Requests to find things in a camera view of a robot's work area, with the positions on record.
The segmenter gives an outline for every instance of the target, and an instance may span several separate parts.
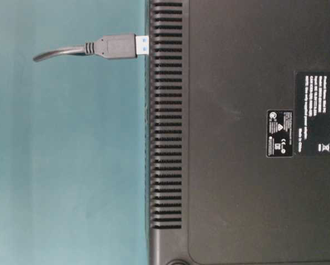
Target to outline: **teal surface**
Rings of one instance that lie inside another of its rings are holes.
[[[143,34],[144,5],[0,1],[0,265],[146,264],[144,58],[32,61]]]

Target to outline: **vent slot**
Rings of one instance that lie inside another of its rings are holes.
[[[155,67],[182,67],[181,63],[156,63]]]
[[[151,228],[182,228],[183,4],[150,1]]]
[[[180,225],[154,225],[154,229],[181,229]]]
[[[182,22],[181,18],[155,18],[156,22]]]
[[[182,7],[182,3],[155,3],[156,7]]]
[[[181,15],[182,11],[181,10],[159,10],[155,11],[155,14],[168,14],[168,15]]]
[[[181,178],[181,174],[156,174],[154,178]]]

